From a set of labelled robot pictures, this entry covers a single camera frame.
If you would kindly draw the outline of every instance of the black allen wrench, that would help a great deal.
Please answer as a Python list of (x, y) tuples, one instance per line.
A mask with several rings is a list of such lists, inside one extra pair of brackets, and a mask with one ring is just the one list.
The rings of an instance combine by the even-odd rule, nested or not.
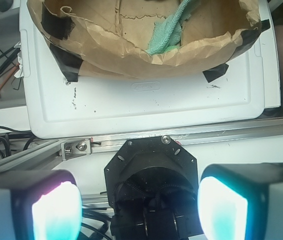
[(0, 74), (2, 74), (5, 69), (11, 64), (11, 62), (17, 58), (17, 54), (21, 51), (20, 48), (16, 48), (12, 54), (3, 62), (3, 64), (0, 66)]
[(2, 50), (0, 50), (0, 52), (1, 52), (1, 55), (0, 55), (0, 59), (2, 58), (2, 57), (6, 57), (7, 58), (7, 56), (6, 56), (6, 54), (8, 54), (8, 53), (10, 53), (12, 50), (14, 50), (15, 48), (12, 46), (10, 49), (8, 49), (7, 51), (5, 51), (5, 52), (3, 52)]

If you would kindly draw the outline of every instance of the white light housing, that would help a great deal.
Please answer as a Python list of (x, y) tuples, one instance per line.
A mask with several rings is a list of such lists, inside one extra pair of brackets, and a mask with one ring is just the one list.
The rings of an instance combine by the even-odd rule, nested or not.
[(283, 240), (283, 163), (209, 165), (197, 206), (208, 240)]
[(76, 185), (62, 182), (32, 205), (35, 240), (75, 240), (81, 230), (82, 197)]
[(198, 189), (201, 227), (209, 240), (244, 240), (247, 199), (215, 177), (205, 177)]

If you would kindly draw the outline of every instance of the metal bracket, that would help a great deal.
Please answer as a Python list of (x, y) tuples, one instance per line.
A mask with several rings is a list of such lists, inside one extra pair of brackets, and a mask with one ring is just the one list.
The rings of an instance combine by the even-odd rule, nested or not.
[(61, 144), (61, 156), (63, 161), (92, 154), (91, 139), (78, 138)]

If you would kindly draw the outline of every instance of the embossed logo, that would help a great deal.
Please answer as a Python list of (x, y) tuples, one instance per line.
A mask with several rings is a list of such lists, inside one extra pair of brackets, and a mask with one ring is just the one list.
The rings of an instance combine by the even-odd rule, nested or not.
[(155, 91), (161, 88), (161, 83), (159, 81), (150, 82), (136, 82), (131, 85), (131, 89), (134, 92), (144, 92), (144, 91)]

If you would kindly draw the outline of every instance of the black tape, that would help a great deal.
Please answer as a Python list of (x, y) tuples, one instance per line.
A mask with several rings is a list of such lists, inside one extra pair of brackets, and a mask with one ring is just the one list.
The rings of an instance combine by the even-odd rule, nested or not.
[[(256, 40), (259, 38), (262, 32), (268, 30), (271, 28), (270, 20), (263, 20), (261, 21), (261, 27), (259, 29), (253, 29), (253, 30), (245, 30), (242, 31), (241, 37), (242, 37), (242, 45), (237, 47), (233, 55), (231, 56), (231, 59), (234, 59), (238, 57), (239, 55), (245, 53), (247, 50), (249, 50)], [(228, 65), (226, 63), (221, 64), (219, 66), (216, 66), (214, 68), (211, 68), (209, 70), (206, 70), (203, 72), (206, 80), (208, 83), (220, 78), (221, 76), (225, 75), (228, 69)]]
[(63, 50), (52, 43), (50, 44), (49, 49), (67, 81), (78, 82), (78, 74), (83, 63), (82, 58), (75, 53)]
[(261, 33), (269, 28), (271, 28), (271, 24), (269, 19), (267, 19), (261, 21), (261, 27), (259, 29), (242, 31), (242, 45), (236, 48), (230, 59), (234, 59), (249, 50), (255, 44)]
[(212, 81), (220, 78), (221, 76), (225, 75), (227, 72), (229, 65), (226, 63), (223, 63), (221, 65), (215, 66), (209, 70), (203, 71), (207, 82), (211, 83)]
[(59, 40), (67, 40), (75, 27), (71, 17), (58, 17), (52, 14), (44, 3), (42, 3), (41, 25), (48, 34)]

